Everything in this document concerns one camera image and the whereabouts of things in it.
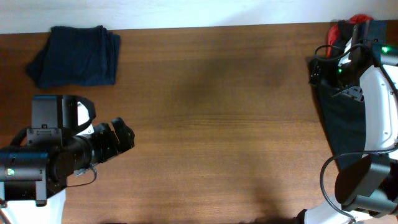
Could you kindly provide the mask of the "navy blue shorts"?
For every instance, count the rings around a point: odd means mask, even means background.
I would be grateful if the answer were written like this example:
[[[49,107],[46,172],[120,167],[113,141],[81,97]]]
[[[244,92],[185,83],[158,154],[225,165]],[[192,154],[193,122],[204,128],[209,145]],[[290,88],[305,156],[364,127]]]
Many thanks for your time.
[[[25,70],[38,88],[116,83],[121,36],[103,26],[54,26]]]

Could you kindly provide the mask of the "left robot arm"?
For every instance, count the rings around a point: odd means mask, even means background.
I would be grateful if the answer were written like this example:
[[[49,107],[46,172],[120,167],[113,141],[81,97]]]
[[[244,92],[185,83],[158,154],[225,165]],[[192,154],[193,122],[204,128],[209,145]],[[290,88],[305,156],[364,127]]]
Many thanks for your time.
[[[32,123],[1,149],[1,221],[61,223],[67,179],[132,149],[122,118],[92,125],[95,104],[74,95],[35,95]]]

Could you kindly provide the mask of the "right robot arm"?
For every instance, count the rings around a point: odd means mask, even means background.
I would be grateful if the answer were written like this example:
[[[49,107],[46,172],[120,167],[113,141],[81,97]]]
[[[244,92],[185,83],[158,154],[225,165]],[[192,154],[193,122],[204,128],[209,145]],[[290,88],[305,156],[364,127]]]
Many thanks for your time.
[[[296,223],[363,223],[397,215],[397,47],[387,22],[340,21],[329,56],[309,62],[309,82],[338,165],[332,195]]]

